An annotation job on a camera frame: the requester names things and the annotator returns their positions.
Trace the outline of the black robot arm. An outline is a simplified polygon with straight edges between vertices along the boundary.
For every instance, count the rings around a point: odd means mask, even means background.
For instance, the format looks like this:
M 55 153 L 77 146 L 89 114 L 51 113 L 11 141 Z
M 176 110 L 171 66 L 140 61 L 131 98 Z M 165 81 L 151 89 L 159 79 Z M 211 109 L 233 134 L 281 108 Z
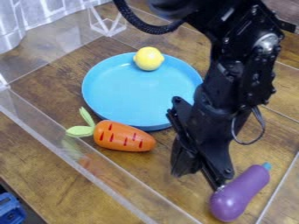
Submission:
M 235 172 L 229 143 L 276 92 L 273 64 L 284 37 L 275 13 L 261 0 L 149 0 L 152 11 L 181 19 L 209 39 L 209 70 L 196 87 L 193 103 L 172 98 L 167 118 L 176 131 L 172 175 L 203 172 L 213 189 Z

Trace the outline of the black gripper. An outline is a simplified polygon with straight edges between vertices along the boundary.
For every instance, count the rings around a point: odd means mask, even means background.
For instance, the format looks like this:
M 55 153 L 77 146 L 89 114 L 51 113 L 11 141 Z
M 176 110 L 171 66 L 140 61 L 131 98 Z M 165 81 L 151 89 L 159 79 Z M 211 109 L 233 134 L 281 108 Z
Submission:
M 172 143 L 171 174 L 179 178 L 201 169 L 209 187 L 216 191 L 225 179 L 235 175 L 229 157 L 231 130 L 239 133 L 249 110 L 235 111 L 211 106 L 203 87 L 197 87 L 191 105 L 183 98 L 172 98 L 167 112 L 176 131 Z

